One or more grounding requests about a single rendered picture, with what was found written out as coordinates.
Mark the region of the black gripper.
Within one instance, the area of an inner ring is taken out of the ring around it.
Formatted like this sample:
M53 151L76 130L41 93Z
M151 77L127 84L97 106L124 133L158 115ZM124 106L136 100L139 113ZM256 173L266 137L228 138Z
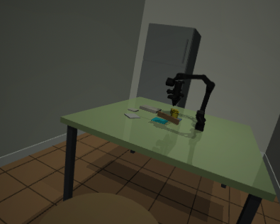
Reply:
M180 96L184 97L184 94L181 93L182 89L177 89L177 88L174 87L173 90L174 90L173 95L170 94L170 95L168 95L167 98L171 99L172 100L172 105L175 106L175 105L177 105L177 103L181 99Z

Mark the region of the brown wooden bar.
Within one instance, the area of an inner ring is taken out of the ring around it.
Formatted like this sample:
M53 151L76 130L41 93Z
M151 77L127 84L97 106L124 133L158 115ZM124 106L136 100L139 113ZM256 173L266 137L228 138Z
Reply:
M166 119L166 120L168 120L168 121L170 121L170 122L173 122L173 123L175 123L175 124L179 124L179 119L178 118L175 118L175 117L173 117L173 116L170 116L170 115L168 115L168 114L166 114L166 113L163 113L163 112L161 112L161 111L158 111L158 113L157 113L157 115L159 116L159 117L161 117L161 118L164 118L164 119Z

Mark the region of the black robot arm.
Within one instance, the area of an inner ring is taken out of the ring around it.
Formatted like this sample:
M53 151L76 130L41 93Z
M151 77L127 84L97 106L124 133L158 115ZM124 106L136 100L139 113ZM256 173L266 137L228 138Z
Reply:
M178 73L175 78L168 77L166 80L167 86L174 86L177 89L181 89L182 84L185 84L184 80L180 81L181 79L202 79L206 83L206 93L203 98L203 102L201 104L200 110L197 110L196 112L196 120L197 123L195 124L195 130L199 130L203 132L204 125L206 122L206 119L204 118L206 105L208 103L209 97L211 95L212 90L215 87L215 83L212 82L206 75L193 75L193 74L185 74L185 73ZM178 81L175 81L178 80Z

